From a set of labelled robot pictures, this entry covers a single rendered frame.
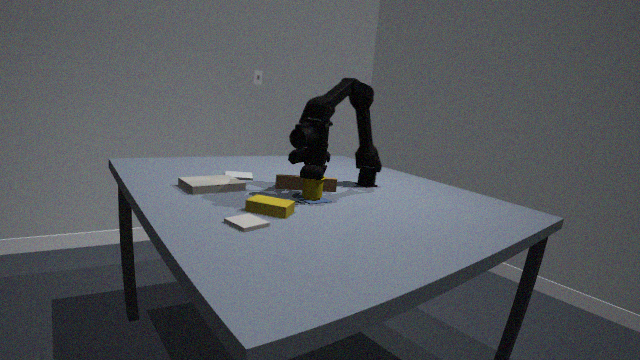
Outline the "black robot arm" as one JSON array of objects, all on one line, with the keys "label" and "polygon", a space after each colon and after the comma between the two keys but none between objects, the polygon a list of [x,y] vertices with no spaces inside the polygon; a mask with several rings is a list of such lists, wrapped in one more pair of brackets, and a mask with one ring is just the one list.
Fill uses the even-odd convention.
[{"label": "black robot arm", "polygon": [[358,182],[355,184],[366,188],[377,187],[376,172],[380,172],[381,163],[377,149],[372,144],[370,121],[370,106],[374,95],[372,87],[356,78],[343,78],[325,95],[307,101],[299,124],[295,125],[289,135],[290,143],[296,149],[289,153],[288,161],[292,164],[309,164],[307,146],[328,143],[329,126],[333,125],[329,119],[335,113],[335,107],[347,96],[356,112],[360,142],[355,153],[356,168],[360,169]]}]

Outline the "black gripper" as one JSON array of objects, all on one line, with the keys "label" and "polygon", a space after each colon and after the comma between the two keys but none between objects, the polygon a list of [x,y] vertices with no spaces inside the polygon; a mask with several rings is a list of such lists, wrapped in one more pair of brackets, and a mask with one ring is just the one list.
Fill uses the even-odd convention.
[{"label": "black gripper", "polygon": [[327,165],[326,161],[330,161],[330,153],[327,151],[328,143],[313,144],[307,146],[309,150],[309,164],[304,165],[300,170],[300,177],[313,180],[321,180]]}]

